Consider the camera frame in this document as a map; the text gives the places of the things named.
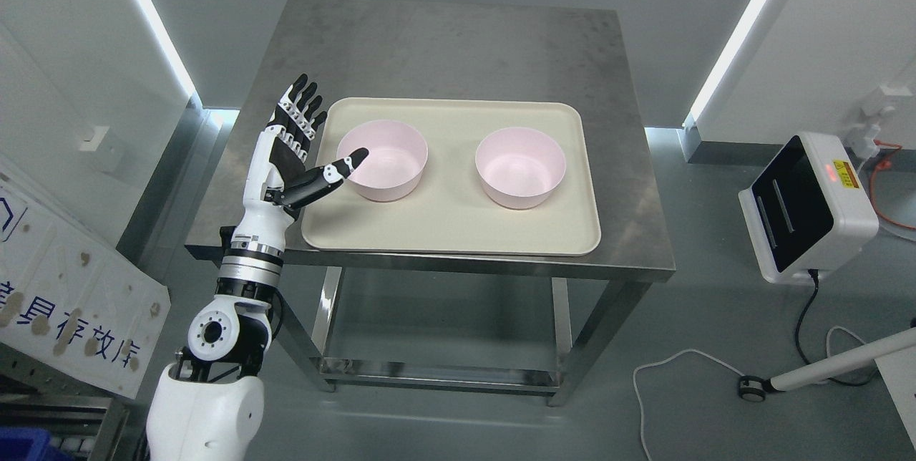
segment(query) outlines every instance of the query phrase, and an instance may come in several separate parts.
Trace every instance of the stainless steel table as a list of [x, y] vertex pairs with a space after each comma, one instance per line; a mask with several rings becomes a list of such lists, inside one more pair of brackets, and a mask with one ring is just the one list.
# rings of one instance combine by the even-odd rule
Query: stainless steel table
[[[573, 106], [583, 119], [602, 227], [601, 243], [589, 255], [547, 258], [320, 251], [305, 243], [298, 224], [292, 226], [285, 262], [329, 268], [311, 333], [287, 316], [287, 331], [278, 340], [320, 388], [361, 382], [537, 392], [550, 397], [549, 405], [562, 405], [651, 283], [673, 275], [616, 13], [411, 1], [288, 0], [187, 236], [187, 249], [196, 258], [222, 258], [217, 231], [242, 217], [256, 135], [301, 72], [317, 80], [329, 104], [366, 96]], [[341, 277], [354, 266], [549, 278], [556, 370], [419, 367], [325, 356]], [[575, 340], [566, 278], [608, 281]]]

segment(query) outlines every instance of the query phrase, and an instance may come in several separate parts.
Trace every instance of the red indicator light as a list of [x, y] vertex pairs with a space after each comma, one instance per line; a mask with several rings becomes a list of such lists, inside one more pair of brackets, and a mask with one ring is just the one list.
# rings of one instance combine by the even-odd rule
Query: red indicator light
[[830, 180], [833, 180], [834, 182], [840, 180], [840, 178], [837, 177], [837, 170], [834, 170], [833, 165], [824, 164], [824, 167], [827, 168], [827, 176], [830, 177]]

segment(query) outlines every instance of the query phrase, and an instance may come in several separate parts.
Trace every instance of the black screen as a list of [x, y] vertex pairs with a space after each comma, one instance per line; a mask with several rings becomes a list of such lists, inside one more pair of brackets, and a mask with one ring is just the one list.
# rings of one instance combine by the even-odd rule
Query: black screen
[[834, 216], [798, 135], [773, 158], [751, 192], [779, 272], [834, 227]]

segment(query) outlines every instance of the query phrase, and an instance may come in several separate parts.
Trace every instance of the pink bowl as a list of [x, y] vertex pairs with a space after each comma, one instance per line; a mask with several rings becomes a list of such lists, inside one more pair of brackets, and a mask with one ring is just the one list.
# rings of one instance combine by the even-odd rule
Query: pink bowl
[[349, 180], [357, 193], [373, 201], [393, 201], [410, 194], [429, 158], [426, 140], [416, 128], [389, 119], [364, 122], [347, 132], [337, 147], [337, 158], [360, 147], [369, 149], [369, 157]]
[[478, 145], [474, 161], [484, 193], [510, 209], [540, 205], [566, 174], [560, 145], [533, 128], [492, 132]]

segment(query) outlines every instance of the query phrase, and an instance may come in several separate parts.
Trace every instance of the bowl rim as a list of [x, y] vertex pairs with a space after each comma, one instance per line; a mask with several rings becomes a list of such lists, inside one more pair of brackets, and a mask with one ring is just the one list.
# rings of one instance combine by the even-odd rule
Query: bowl rim
[[[354, 126], [350, 130], [348, 130], [346, 134], [343, 134], [343, 137], [341, 137], [341, 140], [337, 142], [337, 149], [335, 150], [335, 152], [337, 154], [337, 158], [341, 158], [343, 157], [343, 155], [349, 155], [349, 154], [341, 153], [341, 144], [344, 143], [344, 139], [346, 139], [348, 135], [352, 134], [352, 132], [357, 131], [364, 126], [376, 125], [376, 124], [379, 124], [380, 122], [389, 122], [389, 124], [403, 126], [406, 129], [409, 129], [410, 131], [414, 132], [414, 134], [416, 134], [416, 136], [419, 137], [419, 140], [423, 142], [423, 158], [422, 158], [422, 161], [419, 162], [419, 170], [417, 170], [416, 173], [414, 173], [410, 178], [408, 178], [408, 180], [404, 180], [402, 183], [399, 183], [396, 185], [387, 185], [387, 184], [370, 185], [366, 183], [360, 183], [359, 181], [354, 180], [353, 175], [347, 178], [347, 180], [351, 181], [351, 183], [353, 184], [357, 184], [360, 187], [365, 187], [366, 189], [391, 190], [391, 189], [396, 189], [406, 184], [412, 183], [412, 181], [415, 180], [416, 177], [419, 177], [423, 174], [423, 170], [426, 170], [426, 163], [429, 162], [429, 143], [426, 141], [426, 138], [423, 136], [423, 134], [419, 130], [416, 130], [415, 126], [408, 125], [406, 122], [398, 121], [397, 119], [373, 119], [372, 121], [361, 122], [361, 124]], [[372, 155], [372, 148], [369, 148], [369, 154]]]
[[[493, 184], [490, 183], [489, 180], [487, 180], [486, 177], [484, 177], [483, 170], [481, 170], [481, 167], [480, 167], [480, 148], [481, 146], [484, 144], [484, 142], [487, 141], [487, 139], [490, 139], [492, 136], [497, 135], [497, 134], [504, 134], [504, 132], [508, 132], [510, 130], [524, 130], [525, 132], [535, 132], [535, 134], [537, 135], [546, 137], [547, 141], [549, 141], [549, 143], [553, 145], [553, 147], [556, 147], [557, 151], [560, 152], [560, 158], [562, 158], [562, 171], [560, 171], [560, 177], [557, 178], [556, 183], [553, 183], [553, 185], [550, 186], [549, 189], [543, 190], [543, 191], [540, 191], [539, 193], [534, 193], [534, 194], [510, 193], [509, 191], [501, 190], [500, 188], [495, 187]], [[514, 198], [536, 198], [539, 196], [543, 196], [545, 194], [549, 194], [553, 190], [557, 189], [559, 184], [563, 181], [563, 178], [566, 178], [567, 162], [566, 162], [566, 152], [563, 151], [563, 148], [560, 146], [560, 143], [557, 142], [557, 140], [554, 139], [549, 134], [546, 134], [546, 132], [541, 132], [540, 130], [537, 130], [537, 128], [531, 128], [530, 126], [507, 126], [505, 128], [500, 128], [498, 130], [490, 132], [489, 134], [487, 134], [487, 136], [481, 139], [480, 142], [478, 142], [477, 151], [474, 151], [474, 166], [477, 168], [477, 176], [480, 177], [480, 180], [483, 181], [483, 183], [487, 184], [487, 186], [490, 186], [491, 188], [493, 188], [493, 190], [497, 191], [498, 193], [505, 194], [507, 196], [511, 196]]]

